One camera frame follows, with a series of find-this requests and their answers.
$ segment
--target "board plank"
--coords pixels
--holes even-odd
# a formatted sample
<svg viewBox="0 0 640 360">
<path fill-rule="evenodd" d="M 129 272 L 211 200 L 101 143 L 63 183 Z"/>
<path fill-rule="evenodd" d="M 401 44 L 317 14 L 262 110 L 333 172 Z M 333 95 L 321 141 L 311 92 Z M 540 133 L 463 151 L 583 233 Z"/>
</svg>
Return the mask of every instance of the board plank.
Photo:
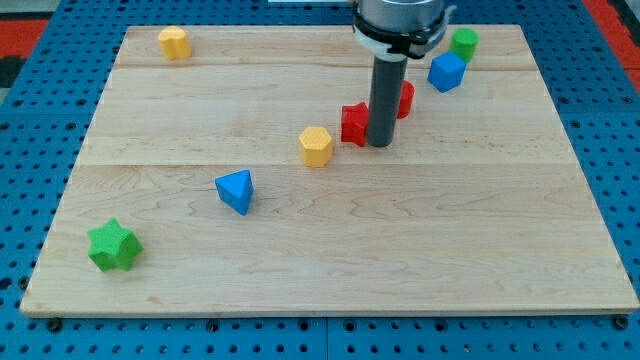
<svg viewBox="0 0 640 360">
<path fill-rule="evenodd" d="M 127 32 L 22 310 L 32 317 L 625 313 L 640 304 L 522 32 L 474 26 L 463 86 L 425 81 L 385 149 L 337 143 L 303 166 L 297 135 L 366 100 L 349 27 Z M 242 217 L 213 177 L 249 168 Z M 117 217 L 145 246 L 99 272 L 88 229 Z"/>
</svg>

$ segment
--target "yellow cube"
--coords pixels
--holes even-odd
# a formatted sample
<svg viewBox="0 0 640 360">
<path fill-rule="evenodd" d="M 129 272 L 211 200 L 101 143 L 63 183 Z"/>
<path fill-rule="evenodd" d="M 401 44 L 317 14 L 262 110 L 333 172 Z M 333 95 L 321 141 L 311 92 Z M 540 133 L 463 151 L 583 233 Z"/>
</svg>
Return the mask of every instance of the yellow cube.
<svg viewBox="0 0 640 360">
<path fill-rule="evenodd" d="M 298 137 L 300 140 L 300 157 L 309 167 L 323 167 L 329 163 L 333 155 L 333 139 L 327 129 L 311 126 Z"/>
<path fill-rule="evenodd" d="M 162 55 L 168 60 L 185 59 L 191 56 L 191 45 L 187 33 L 177 26 L 168 26 L 158 34 Z"/>
</svg>

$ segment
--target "blue cube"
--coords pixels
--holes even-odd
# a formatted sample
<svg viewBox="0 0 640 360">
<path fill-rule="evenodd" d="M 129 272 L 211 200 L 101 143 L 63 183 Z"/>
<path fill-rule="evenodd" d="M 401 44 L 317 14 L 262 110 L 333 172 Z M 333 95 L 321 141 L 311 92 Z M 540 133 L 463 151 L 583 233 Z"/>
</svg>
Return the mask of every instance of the blue cube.
<svg viewBox="0 0 640 360">
<path fill-rule="evenodd" d="M 453 51 L 433 58 L 427 80 L 440 92 L 447 92 L 462 82 L 467 63 Z"/>
<path fill-rule="evenodd" d="M 253 196 L 253 184 L 249 170 L 242 170 L 215 179 L 220 200 L 241 215 L 247 215 Z"/>
</svg>

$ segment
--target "pegboard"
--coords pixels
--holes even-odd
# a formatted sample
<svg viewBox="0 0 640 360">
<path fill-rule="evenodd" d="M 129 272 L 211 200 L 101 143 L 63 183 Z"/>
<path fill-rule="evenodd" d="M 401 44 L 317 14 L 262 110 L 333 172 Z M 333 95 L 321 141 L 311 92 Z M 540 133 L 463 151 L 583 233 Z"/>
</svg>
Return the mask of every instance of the pegboard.
<svg viewBox="0 0 640 360">
<path fill-rule="evenodd" d="M 640 99 L 580 1 L 450 1 L 456 23 L 520 24 L 640 289 Z M 0 107 L 0 358 L 636 359 L 640 316 L 31 320 L 18 311 L 128 25 L 348 24 L 266 0 L 64 0 Z"/>
</svg>

